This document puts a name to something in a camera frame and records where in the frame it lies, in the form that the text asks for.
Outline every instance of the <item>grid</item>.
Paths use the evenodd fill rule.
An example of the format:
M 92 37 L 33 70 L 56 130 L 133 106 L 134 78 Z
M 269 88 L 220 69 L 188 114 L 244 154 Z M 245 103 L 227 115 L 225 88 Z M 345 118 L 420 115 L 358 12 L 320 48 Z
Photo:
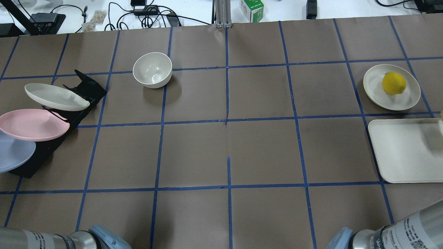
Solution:
M 381 117 L 381 116 L 399 116 L 399 115 L 430 115 L 431 117 L 434 117 L 434 114 L 439 114 L 440 112 L 435 112 L 431 110 L 431 107 L 423 93 L 422 90 L 422 98 L 423 101 L 427 107 L 427 112 L 412 112 L 412 113 L 373 113 L 373 114 L 365 114 L 363 107 L 362 107 L 362 103 L 359 97 L 359 93 L 356 87 L 356 83 L 354 81 L 354 77 L 353 77 L 353 73 L 350 67 L 350 63 L 354 63 L 354 62 L 386 62 L 386 61 L 405 61 L 408 64 L 409 70 L 411 71 L 412 75 L 414 77 L 416 77 L 414 70 L 411 66 L 410 61 L 415 61 L 415 60 L 440 60 L 443 59 L 443 57 L 419 57 L 419 58 L 409 58 L 406 55 L 405 49 L 402 45 L 402 41 L 400 40 L 400 37 L 397 33 L 396 27 L 392 21 L 392 18 L 389 17 L 389 21 L 390 24 L 392 26 L 392 29 L 394 30 L 394 33 L 396 35 L 397 41 L 401 47 L 402 53 L 404 55 L 404 58 L 393 58 L 393 59 L 371 59 L 371 60 L 349 60 L 345 51 L 345 46 L 343 45 L 343 41 L 342 41 L 342 37 L 340 34 L 340 30 L 338 28 L 337 22 L 335 19 L 333 19 L 334 22 L 334 27 L 335 30 L 337 32 L 337 36 L 340 42 L 340 46 L 343 52 L 343 56 L 344 56 L 344 60 L 342 61 L 328 61 L 328 62 L 297 62 L 297 63 L 289 63 L 288 60 L 288 52 L 287 52 L 287 47 L 286 47 L 286 43 L 285 43 L 285 36 L 284 36 L 284 31 L 282 28 L 282 24 L 281 22 L 278 22 L 279 28 L 280 28 L 280 34 L 281 34 L 281 45 L 283 47 L 284 50 L 284 57 L 285 57 L 285 63 L 280 63 L 280 64 L 260 64 L 260 65 L 242 65 L 242 66 L 230 66 L 229 65 L 229 46 L 228 46 L 228 35 L 229 35 L 229 31 L 228 29 L 225 30 L 225 58 L 226 58 L 226 64 L 225 66 L 216 66 L 216 67 L 197 67 L 197 68 L 175 68 L 173 69 L 173 71 L 187 71 L 187 70 L 214 70 L 214 69 L 225 69 L 225 74 L 226 74 L 226 118 L 225 119 L 219 119 L 219 120 L 192 120 L 192 121 L 165 121 L 165 106 L 166 106 L 166 97 L 167 97 L 167 85 L 164 87 L 163 89 L 163 102 L 162 102 L 162 112 L 161 112 L 161 121 L 160 122 L 151 122 L 151 123 L 122 123 L 122 124 L 102 124 L 102 117 L 103 117 L 103 112 L 105 109 L 105 103 L 106 103 L 106 96 L 103 98 L 103 103 L 101 105 L 101 110 L 100 110 L 100 116 L 99 116 L 99 120 L 98 120 L 98 124 L 97 125 L 79 125 L 78 128 L 97 128 L 96 134 L 95 134 L 95 139 L 94 139 L 94 143 L 93 143 L 93 149 L 92 149 L 92 154 L 90 157 L 90 162 L 89 162 L 89 168 L 87 171 L 87 176 L 86 176 L 86 181 L 85 181 L 85 185 L 83 189 L 75 189 L 75 190 L 54 190 L 54 191 L 20 191 L 20 185 L 22 183 L 22 178 L 19 179 L 17 187 L 15 189 L 15 191 L 2 191 L 0 192 L 0 195 L 13 195 L 13 199 L 9 208 L 9 212 L 8 212 L 8 216 L 6 218 L 6 222 L 4 224 L 4 226 L 8 226 L 8 222 L 11 216 L 11 213 L 14 209 L 14 204 L 16 202 L 16 198 L 18 195 L 21 194 L 49 194 L 49 193 L 80 193 L 82 194 L 82 200 L 81 200 L 81 204 L 80 204 L 80 209 L 78 212 L 78 218 L 77 218 L 77 223 L 76 223 L 76 230 L 79 229 L 80 226 L 80 221 L 82 218 L 82 212 L 83 212 L 83 206 L 85 203 L 85 197 L 87 193 L 104 193 L 104 192 L 143 192 L 143 191 L 148 191 L 148 192 L 153 192 L 154 193 L 154 198 L 153 198 L 153 204 L 152 204 L 152 223 L 151 223 L 151 233 L 150 233 L 150 248 L 154 247 L 154 232 L 155 232 L 155 219 L 156 219 L 156 212 L 157 212 L 157 197 L 158 197 L 158 193 L 160 191 L 191 191 L 191 190 L 213 190 L 213 189 L 227 189 L 228 190 L 228 212 L 229 212 L 229 248 L 232 249 L 234 248 L 235 244 L 233 241 L 233 216 L 232 216 L 232 211 L 233 211 L 233 207 L 232 207 L 232 189 L 241 189 L 241 188 L 285 188 L 285 187 L 299 187 L 299 188 L 304 188 L 305 189 L 305 196 L 306 196 L 306 202 L 307 202 L 307 213 L 308 213 L 308 217 L 309 217 L 309 224 L 310 224 L 310 229 L 311 229 L 311 237 L 312 237 L 312 244 L 313 247 L 316 249 L 317 248 L 317 242 L 316 242 L 316 237 L 315 237 L 315 224 L 314 224 L 314 220 L 313 220 L 313 213 L 312 213 L 312 209 L 311 209 L 311 199 L 310 199 L 310 188 L 309 187 L 325 187 L 325 186 L 354 186 L 354 185 L 378 185 L 381 187 L 382 189 L 382 193 L 383 193 L 383 197 L 385 199 L 385 204 L 386 204 L 386 208 L 388 211 L 388 215 L 389 215 L 389 219 L 390 222 L 393 223 L 394 222 L 394 218 L 391 212 L 391 208 L 390 208 L 390 204 L 389 204 L 389 200 L 388 200 L 388 196 L 386 193 L 386 189 L 385 189 L 385 185 L 388 184 L 388 182 L 385 182 L 379 172 L 378 172 L 378 166 L 376 165 L 376 169 L 378 172 L 378 181 L 366 181 L 366 182 L 337 182 L 337 183 L 309 183 L 308 182 L 308 176 L 307 176 L 307 172 L 306 172 L 306 167 L 305 167 L 305 161 L 304 161 L 304 153 L 303 153 L 303 145 L 302 145 L 302 137 L 300 135 L 300 129 L 299 129 L 299 120 L 302 119 L 322 119 L 322 118 L 341 118 L 341 117 L 360 117 L 363 120 L 364 126 L 365 126 L 365 130 L 366 130 L 366 136 L 369 140 L 369 144 L 371 146 L 371 152 L 372 152 L 372 156 L 374 159 L 375 164 L 377 164 L 376 160 L 375 160 L 375 155 L 374 155 L 374 151 L 372 148 L 372 144 L 370 143 L 370 137 L 369 137 L 369 132 L 368 132 L 368 124 L 366 121 L 367 117 Z M 7 67 L 10 63 L 10 60 L 14 54 L 14 51 L 17 47 L 19 38 L 17 38 L 15 45 L 12 49 L 12 52 L 8 58 L 8 61 L 6 63 L 6 66 L 2 72 L 2 75 L 0 77 L 0 81 L 1 80 L 10 80 L 10 79 L 26 79 L 26 78 L 52 78 L 52 82 L 51 84 L 54 83 L 54 81 L 58 78 L 58 77 L 69 77 L 69 76 L 75 76 L 74 74 L 58 74 L 58 69 L 60 67 L 60 63 L 62 61 L 63 58 L 63 54 L 65 52 L 65 48 L 66 45 L 68 43 L 68 39 L 69 39 L 70 35 L 67 34 L 66 35 L 66 40 L 64 42 L 63 45 L 63 49 L 62 52 L 60 54 L 59 60 L 58 60 L 58 64 L 56 67 L 56 70 L 54 72 L 53 75 L 44 75 L 44 76 L 26 76 L 26 77 L 4 77 L 5 76 L 5 72 L 7 70 Z M 120 31 L 118 31 L 117 33 L 117 39 L 115 42 L 115 46 L 114 46 L 114 51 L 113 51 L 113 57 L 112 57 L 112 61 L 111 61 L 111 66 L 108 72 L 101 72 L 101 73 L 89 73 L 86 75 L 107 75 L 107 82 L 106 82 L 106 87 L 105 89 L 108 90 L 109 87 L 109 82 L 110 82 L 110 78 L 111 75 L 113 74 L 131 74 L 131 71 L 117 71 L 114 72 L 113 71 L 113 65 L 114 65 L 114 60 L 116 57 L 116 52 L 117 52 L 117 45 L 119 43 L 119 38 L 120 38 Z M 172 43 L 172 39 L 173 39 L 173 28 L 170 29 L 170 34 L 169 34 L 169 42 L 168 42 L 168 51 L 167 54 L 168 56 L 171 56 L 171 43 Z M 295 104 L 295 97 L 294 97 L 294 91 L 293 91 L 293 84 L 292 84 L 292 78 L 291 78 L 291 71 L 290 71 L 290 66 L 296 66 L 296 65 L 318 65 L 318 64 L 345 64 L 348 72 L 349 72 L 349 78 L 352 82 L 352 86 L 355 92 L 355 97 L 357 99 L 358 102 L 358 107 L 360 110 L 360 113 L 356 113 L 356 114 L 343 114 L 343 115 L 316 115 L 316 116 L 299 116 L 297 114 L 297 108 L 296 108 L 296 104 Z M 288 77 L 288 82 L 289 82 L 289 92 L 290 92 L 290 98 L 291 98 L 291 102 L 292 102 L 292 110 L 293 110 L 293 116 L 291 117 L 264 117 L 264 118 L 229 118 L 229 70 L 231 68 L 248 68 L 248 67 L 275 67 L 275 66 L 281 66 L 281 67 L 285 67 L 286 71 L 287 71 L 287 77 Z M 248 184 L 248 185 L 232 185 L 231 184 L 231 166 L 230 166 L 230 157 L 228 156 L 228 158 L 226 159 L 226 173 L 227 173 L 227 185 L 216 185 L 216 186 L 195 186 L 195 187 L 159 187 L 159 175 L 160 175 L 160 164 L 161 164 L 161 159 L 162 159 L 162 147 L 163 147 L 163 132 L 164 132 L 164 127 L 165 125 L 176 125 L 176 124 L 199 124 L 199 123 L 225 123 L 227 124 L 228 122 L 246 122 L 246 121 L 274 121 L 274 120 L 294 120 L 295 122 L 295 130 L 296 130 L 296 137 L 297 137 L 297 143 L 298 143 L 298 147 L 299 147 L 299 154 L 300 154 L 300 159 L 301 159 L 301 166 L 302 166 L 302 172 L 303 172 L 303 183 L 294 183 L 294 184 L 289 184 L 289 183 L 285 183 L 285 184 Z M 156 176 L 155 176 L 155 187 L 151 187 L 151 188 L 124 188 L 124 189 L 89 189 L 88 188 L 88 184 L 89 184 L 89 177 L 91 174 L 91 170 L 93 167 L 93 161 L 94 161 L 94 155 L 95 155 L 95 151 L 96 151 L 96 147 L 97 147 L 97 141 L 99 138 L 99 134 L 100 134 L 100 129 L 102 127 L 118 127 L 118 126 L 147 126 L 147 125 L 158 125 L 160 126 L 160 140 L 159 140 L 159 146 L 158 146 L 158 156 L 157 156 L 157 169 L 156 169 Z

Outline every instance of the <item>light blue plate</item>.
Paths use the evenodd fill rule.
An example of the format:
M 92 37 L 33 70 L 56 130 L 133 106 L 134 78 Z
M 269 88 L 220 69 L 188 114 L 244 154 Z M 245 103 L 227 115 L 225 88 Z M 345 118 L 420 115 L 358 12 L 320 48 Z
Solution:
M 12 138 L 0 131 L 0 173 L 24 164 L 35 151 L 35 142 Z

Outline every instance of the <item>green box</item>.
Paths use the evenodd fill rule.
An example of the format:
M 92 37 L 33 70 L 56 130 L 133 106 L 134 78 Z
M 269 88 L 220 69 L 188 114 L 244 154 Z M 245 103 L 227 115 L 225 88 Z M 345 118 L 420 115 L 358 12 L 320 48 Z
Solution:
M 263 18 L 264 4 L 261 0 L 240 0 L 240 9 L 250 23 L 258 23 Z

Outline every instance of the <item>pink plate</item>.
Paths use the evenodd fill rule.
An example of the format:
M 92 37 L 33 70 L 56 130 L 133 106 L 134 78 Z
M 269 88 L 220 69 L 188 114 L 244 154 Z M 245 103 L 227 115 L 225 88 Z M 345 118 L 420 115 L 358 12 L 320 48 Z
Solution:
M 42 109 L 22 109 L 0 116 L 0 130 L 16 139 L 47 141 L 58 138 L 69 129 L 66 123 Z

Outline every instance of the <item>yellow lemon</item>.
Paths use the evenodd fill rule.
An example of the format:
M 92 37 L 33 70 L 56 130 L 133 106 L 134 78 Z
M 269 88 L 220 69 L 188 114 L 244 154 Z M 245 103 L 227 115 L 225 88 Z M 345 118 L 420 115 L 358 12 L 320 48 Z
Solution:
M 386 73 L 383 77 L 383 89 L 392 95 L 401 94 L 406 89 L 406 80 L 398 73 Z

